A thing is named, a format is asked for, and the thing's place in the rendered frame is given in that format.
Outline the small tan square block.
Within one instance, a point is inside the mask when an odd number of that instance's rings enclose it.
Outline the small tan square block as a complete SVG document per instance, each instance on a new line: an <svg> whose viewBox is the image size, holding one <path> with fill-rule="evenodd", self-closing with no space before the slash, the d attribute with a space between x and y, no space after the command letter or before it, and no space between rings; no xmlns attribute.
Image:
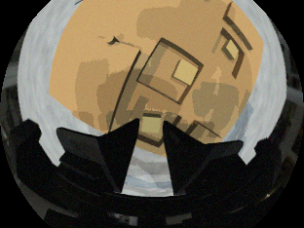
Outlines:
<svg viewBox="0 0 304 228"><path fill-rule="evenodd" d="M228 56L231 60L235 59L239 51L239 49L235 47L233 40L226 40L221 49L222 52L225 53L225 55Z"/></svg>
<svg viewBox="0 0 304 228"><path fill-rule="evenodd" d="M143 122L141 122L142 133L159 133L161 123L161 114L143 113Z"/></svg>
<svg viewBox="0 0 304 228"><path fill-rule="evenodd" d="M187 84L187 86L191 86L192 80L195 78L196 71L198 71L198 68L192 66L192 64L188 63L187 60L180 59L172 72L172 78Z"/></svg>

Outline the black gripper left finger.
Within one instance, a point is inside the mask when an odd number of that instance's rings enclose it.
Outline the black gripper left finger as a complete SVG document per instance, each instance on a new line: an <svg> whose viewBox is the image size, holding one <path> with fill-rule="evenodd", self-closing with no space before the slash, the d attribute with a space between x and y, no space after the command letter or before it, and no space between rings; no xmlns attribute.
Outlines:
<svg viewBox="0 0 304 228"><path fill-rule="evenodd" d="M122 193L133 149L136 146L137 131L139 118L102 136L79 133L65 127L57 129L56 134L65 152L67 150L86 160L97 162L113 185L114 192Z"/></svg>

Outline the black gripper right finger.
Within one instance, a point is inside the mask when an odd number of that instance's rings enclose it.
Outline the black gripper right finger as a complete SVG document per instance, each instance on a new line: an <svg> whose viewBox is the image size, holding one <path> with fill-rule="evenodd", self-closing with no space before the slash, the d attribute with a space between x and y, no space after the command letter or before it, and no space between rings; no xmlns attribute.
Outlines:
<svg viewBox="0 0 304 228"><path fill-rule="evenodd" d="M244 142L241 140L203 144L190 134L177 129L171 122L163 124L164 148L167 153L172 192L184 195L186 187L203 171L213 158L222 158L239 153Z"/></svg>

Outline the tan board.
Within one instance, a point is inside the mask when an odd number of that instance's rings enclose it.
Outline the tan board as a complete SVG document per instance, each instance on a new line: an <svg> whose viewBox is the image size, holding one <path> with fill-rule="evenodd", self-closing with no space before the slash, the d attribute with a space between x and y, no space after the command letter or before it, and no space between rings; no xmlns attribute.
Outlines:
<svg viewBox="0 0 304 228"><path fill-rule="evenodd" d="M102 133L139 118L137 148L163 157L164 121L203 144L226 137L264 52L231 0L83 0L61 35L48 95ZM239 49L233 60L226 40ZM198 68L191 86L172 78L180 59ZM143 113L161 114L159 133L141 132Z"/></svg>

